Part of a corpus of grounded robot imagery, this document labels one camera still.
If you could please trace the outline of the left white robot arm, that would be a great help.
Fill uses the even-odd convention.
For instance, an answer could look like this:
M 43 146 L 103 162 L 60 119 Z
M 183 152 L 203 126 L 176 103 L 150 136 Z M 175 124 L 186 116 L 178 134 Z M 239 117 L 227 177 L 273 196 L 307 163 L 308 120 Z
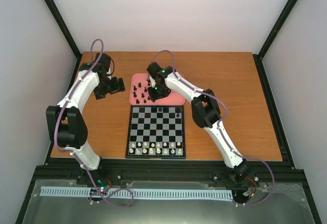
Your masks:
M 77 78 L 65 97 L 46 109 L 46 121 L 51 142 L 59 152 L 69 152 L 94 184 L 106 180 L 106 171 L 99 167 L 98 156 L 87 141 L 88 130 L 82 117 L 84 106 L 91 94 L 97 100 L 107 94 L 125 90 L 122 78 L 113 76 L 114 62 L 107 54 L 98 53 L 93 62 L 83 63 Z

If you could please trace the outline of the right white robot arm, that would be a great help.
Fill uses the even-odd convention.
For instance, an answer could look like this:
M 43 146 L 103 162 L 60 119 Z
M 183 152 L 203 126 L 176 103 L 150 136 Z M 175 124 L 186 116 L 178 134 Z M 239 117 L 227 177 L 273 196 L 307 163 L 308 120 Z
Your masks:
M 148 93 L 151 101 L 163 99 L 177 92 L 191 104 L 194 123 L 212 138 L 228 170 L 230 182 L 239 186 L 250 173 L 247 160 L 237 150 L 223 124 L 218 101 L 211 89 L 201 89 L 185 80 L 171 66 L 161 68 L 156 62 L 147 67 L 151 86 Z

